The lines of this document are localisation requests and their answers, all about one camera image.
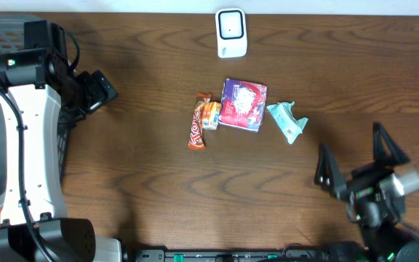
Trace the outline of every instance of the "wooden table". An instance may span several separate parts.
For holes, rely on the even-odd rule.
[[[248,15],[247,55],[221,60],[214,15],[37,15],[72,31],[79,69],[119,92],[72,132],[63,181],[70,216],[99,235],[169,249],[361,242],[313,183],[319,142],[349,172],[372,161],[381,121],[419,169],[419,17]],[[219,127],[188,150],[196,94],[220,99],[228,77],[266,84],[267,104],[294,100],[304,134],[289,145],[266,113],[258,134]],[[419,226],[419,192],[406,218]]]

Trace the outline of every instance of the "white rectangular object with black square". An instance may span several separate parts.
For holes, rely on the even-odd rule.
[[[242,57],[247,54],[247,24],[244,11],[229,8],[216,12],[216,33],[219,57]]]

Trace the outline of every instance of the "black square outline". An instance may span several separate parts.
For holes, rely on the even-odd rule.
[[[240,36],[228,37],[228,38],[223,37],[223,34],[221,33],[221,14],[223,14],[225,12],[238,12],[240,14],[240,28],[242,30],[242,34]],[[240,12],[239,10],[227,10],[227,11],[220,12],[218,14],[218,21],[219,21],[219,37],[221,39],[230,40],[230,39],[240,39],[240,38],[244,37],[244,35],[245,35],[245,32],[244,32],[244,17],[242,15],[242,12]]]

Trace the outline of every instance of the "white device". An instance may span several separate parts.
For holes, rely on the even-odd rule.
[[[33,222],[50,213],[52,218],[67,218],[68,212],[61,191],[57,163],[57,121],[61,97],[48,84],[37,89],[34,84],[10,87],[7,96],[21,113],[24,125],[25,190],[30,201],[28,210]],[[19,139],[17,121],[3,98],[0,104],[4,113],[7,139],[7,185],[0,223],[20,225],[26,223],[19,205],[18,186]],[[94,262],[121,262],[121,243],[117,239],[95,236]]]
[[[240,8],[221,9],[216,12],[218,56],[241,57],[247,54],[247,24]]]

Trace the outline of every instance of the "white wall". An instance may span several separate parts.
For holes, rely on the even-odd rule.
[[[0,11],[419,15],[419,0],[0,0]]]

